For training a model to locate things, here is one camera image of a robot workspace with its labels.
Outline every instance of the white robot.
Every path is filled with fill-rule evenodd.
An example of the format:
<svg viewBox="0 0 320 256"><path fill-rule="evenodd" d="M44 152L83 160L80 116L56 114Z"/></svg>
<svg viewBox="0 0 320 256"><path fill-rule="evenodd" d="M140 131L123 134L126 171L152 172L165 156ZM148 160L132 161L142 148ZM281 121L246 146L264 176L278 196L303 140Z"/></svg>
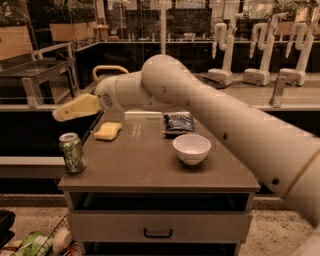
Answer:
<svg viewBox="0 0 320 256"><path fill-rule="evenodd" d="M229 29L227 32L226 23L217 23L214 26L214 42L212 44L212 58L216 57L217 45L219 49L225 51L222 69L209 69L206 76L207 79L218 82L222 87L226 87L232 83L232 54L234 45L234 34L237 31L237 20L248 16L247 13L238 13L230 19Z"/></svg>
<svg viewBox="0 0 320 256"><path fill-rule="evenodd" d="M287 45L286 58L288 58L291 47L293 44L293 39L296 35L296 31L298 30L295 48L299 51L300 57L296 66L296 69L283 68L280 69L279 76L285 76L286 83L291 84L293 86L303 86L306 79L306 67L308 64L308 59L310 56L313 40L314 40L314 32L318 28L318 23L320 19L320 14L317 14L314 20L311 22L309 28L307 29L306 23L295 23L291 28L290 40Z"/></svg>
<svg viewBox="0 0 320 256"><path fill-rule="evenodd" d="M102 80L53 112L58 121L106 111L189 111L271 190L320 227L320 140L299 128L208 86L167 55L148 59L142 71ZM318 255L320 228L293 254Z"/></svg>
<svg viewBox="0 0 320 256"><path fill-rule="evenodd" d="M257 86L266 86L270 82L270 61L274 45L274 34L278 29L278 22L280 19L285 19L287 13L277 13L272 16L271 22L269 24L267 40L265 42L267 24L258 23L253 27L252 30L252 43L250 46L250 58L252 58L255 45L257 42L257 33L259 33L259 43L258 48L263 51L262 60L259 69L248 68L245 70L243 75L243 82L255 84Z"/></svg>

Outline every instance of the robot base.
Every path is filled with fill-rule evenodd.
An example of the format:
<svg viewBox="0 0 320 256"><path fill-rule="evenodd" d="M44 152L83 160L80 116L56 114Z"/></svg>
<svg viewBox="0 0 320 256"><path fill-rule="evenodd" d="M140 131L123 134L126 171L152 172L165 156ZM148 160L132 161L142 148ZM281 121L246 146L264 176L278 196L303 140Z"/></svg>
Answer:
<svg viewBox="0 0 320 256"><path fill-rule="evenodd" d="M222 69L209 69L207 79L219 83L222 87L227 87L232 83L232 72Z"/></svg>
<svg viewBox="0 0 320 256"><path fill-rule="evenodd" d="M270 72L248 68L244 71L242 81L244 83L255 84L256 86L266 86L270 82Z"/></svg>
<svg viewBox="0 0 320 256"><path fill-rule="evenodd" d="M302 86L306 80L306 72L289 68L280 69L279 76L285 76L286 83L292 86Z"/></svg>

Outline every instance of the table drawer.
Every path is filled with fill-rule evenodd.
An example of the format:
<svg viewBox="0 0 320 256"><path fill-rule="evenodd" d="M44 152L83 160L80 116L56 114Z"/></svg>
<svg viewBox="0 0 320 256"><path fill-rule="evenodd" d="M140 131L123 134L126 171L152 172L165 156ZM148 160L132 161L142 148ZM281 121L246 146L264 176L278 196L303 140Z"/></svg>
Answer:
<svg viewBox="0 0 320 256"><path fill-rule="evenodd" d="M245 213L110 213L74 211L74 239L86 242L244 242L251 222Z"/></svg>

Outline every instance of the dark wall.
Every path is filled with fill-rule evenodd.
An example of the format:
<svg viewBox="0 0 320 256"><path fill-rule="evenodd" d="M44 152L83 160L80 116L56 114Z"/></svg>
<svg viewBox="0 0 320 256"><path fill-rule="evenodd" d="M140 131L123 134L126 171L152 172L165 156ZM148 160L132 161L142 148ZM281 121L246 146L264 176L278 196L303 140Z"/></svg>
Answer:
<svg viewBox="0 0 320 256"><path fill-rule="evenodd" d="M256 50L252 59L249 58L250 42L236 43L233 50L231 71L242 73L247 68L259 68L263 51ZM270 72L279 72L281 68L295 68L300 51L292 48L289 58L285 58L286 44L276 43L270 61ZM92 70L97 65L120 65L129 72L138 71L143 63L153 55L160 54L160 43L100 43L76 52L77 69L80 87L85 88L92 81ZM192 72L207 72L210 68L221 68L224 51L217 50L212 59L212 43L183 42L167 43L166 53L180 60ZM307 72L320 72L320 44L314 43Z"/></svg>

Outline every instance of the drawer handle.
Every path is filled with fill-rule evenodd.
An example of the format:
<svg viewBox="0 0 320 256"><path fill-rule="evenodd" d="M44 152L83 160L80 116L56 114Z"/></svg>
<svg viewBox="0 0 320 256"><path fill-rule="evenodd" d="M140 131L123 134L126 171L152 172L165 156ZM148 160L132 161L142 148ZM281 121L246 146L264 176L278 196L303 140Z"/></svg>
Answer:
<svg viewBox="0 0 320 256"><path fill-rule="evenodd" d="M148 232L148 230L145 228L143 230L143 235L147 238L170 238L172 236L172 229L170 228L168 230L168 233L152 233L152 232Z"/></svg>

